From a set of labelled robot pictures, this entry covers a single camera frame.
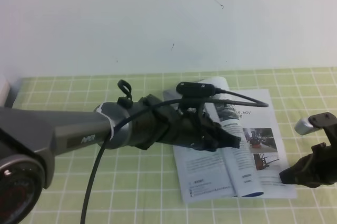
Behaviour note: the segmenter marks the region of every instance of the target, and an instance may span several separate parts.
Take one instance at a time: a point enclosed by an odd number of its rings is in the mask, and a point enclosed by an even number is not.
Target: photo in brochure
[[[230,104],[214,104],[217,115],[219,116],[220,121],[236,119],[239,117],[233,105]]]
[[[277,152],[271,128],[244,128],[243,132],[251,153]]]
[[[254,153],[256,170],[279,170],[280,159],[277,153]]]

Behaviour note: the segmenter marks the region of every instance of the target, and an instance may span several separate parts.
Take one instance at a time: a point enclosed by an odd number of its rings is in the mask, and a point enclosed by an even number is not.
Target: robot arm
[[[216,151],[239,148],[240,138],[225,132],[204,113],[204,103],[254,103],[211,99],[224,92],[213,85],[180,83],[181,99],[161,102],[153,95],[132,101],[131,86],[118,83],[126,97],[103,103],[94,112],[26,111],[0,108],[0,223],[20,222],[34,207],[54,173],[55,156],[92,144],[107,149],[155,142]],[[168,106],[178,103],[178,110]]]

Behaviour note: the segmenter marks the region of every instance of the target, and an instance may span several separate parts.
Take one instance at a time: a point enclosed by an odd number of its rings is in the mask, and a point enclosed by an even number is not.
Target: checkered table surface
[[[337,68],[275,69],[140,75],[65,76],[24,79],[14,107],[92,111],[123,94],[119,79],[133,87],[134,99],[184,81],[224,76],[231,90],[269,89],[289,163],[327,142],[324,132],[306,137],[293,127],[301,117],[330,111],[337,115]],[[79,223],[87,181],[98,152],[90,146],[56,157],[53,183],[44,190],[24,224]],[[98,169],[87,224],[333,224],[337,187],[297,187],[297,199],[226,198],[182,203],[172,147],[148,151],[132,147],[106,150]]]

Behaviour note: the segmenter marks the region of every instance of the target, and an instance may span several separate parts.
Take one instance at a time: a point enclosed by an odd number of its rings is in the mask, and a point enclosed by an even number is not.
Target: magazine page
[[[235,106],[264,191],[260,197],[295,198],[295,186],[282,184],[279,176],[289,164],[269,91],[240,90],[237,93],[269,104],[268,108]]]
[[[228,84],[223,77],[214,77],[203,80],[202,83],[213,84],[214,86],[228,90]],[[215,95],[218,99],[231,99],[226,94]],[[228,133],[241,137],[240,148],[222,148],[221,152],[233,187],[238,197],[256,197],[263,194],[260,178],[256,172],[254,159],[250,153],[249,145],[245,140],[242,125],[234,106],[229,104],[205,104],[205,108],[210,118],[218,122]]]
[[[235,196],[220,150],[209,152],[173,146],[173,152],[185,203]]]

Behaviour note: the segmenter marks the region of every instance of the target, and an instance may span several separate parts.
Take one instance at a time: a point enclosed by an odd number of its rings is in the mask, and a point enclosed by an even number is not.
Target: black cable
[[[262,101],[250,98],[250,97],[246,97],[244,95],[241,94],[237,94],[237,93],[233,93],[231,91],[225,91],[226,94],[230,94],[230,95],[234,95],[234,96],[238,96],[240,98],[244,98],[250,101],[253,101],[255,103],[249,103],[249,102],[244,102],[244,101],[234,101],[234,100],[229,100],[229,99],[212,99],[212,98],[183,98],[183,99],[172,99],[172,100],[167,100],[167,101],[163,101],[161,103],[152,105],[150,107],[147,107],[127,118],[125,118],[124,120],[122,120],[120,123],[118,123],[115,127],[114,127],[114,134],[117,134],[117,132],[126,124],[128,124],[130,121],[133,121],[134,119],[136,119],[137,117],[146,114],[152,110],[155,110],[157,108],[163,107],[163,106],[168,106],[168,105],[172,105],[172,104],[181,104],[181,103],[214,103],[214,104],[231,104],[231,105],[239,105],[239,106],[251,106],[251,107],[268,107],[267,103],[264,103]],[[83,206],[82,206],[82,213],[81,213],[81,222],[80,224],[85,224],[85,217],[86,217],[86,212],[88,209],[88,203],[89,203],[89,198],[90,198],[90,193],[91,193],[91,189],[94,183],[94,179],[96,176],[96,172],[98,169],[98,166],[100,165],[100,161],[102,159],[102,155],[104,153],[105,150],[105,146],[106,144],[109,142],[111,136],[108,136],[98,154],[93,166],[93,169],[91,171],[90,177],[89,177],[89,181],[88,181],[88,185],[85,191],[85,196],[84,196],[84,201],[83,201]]]

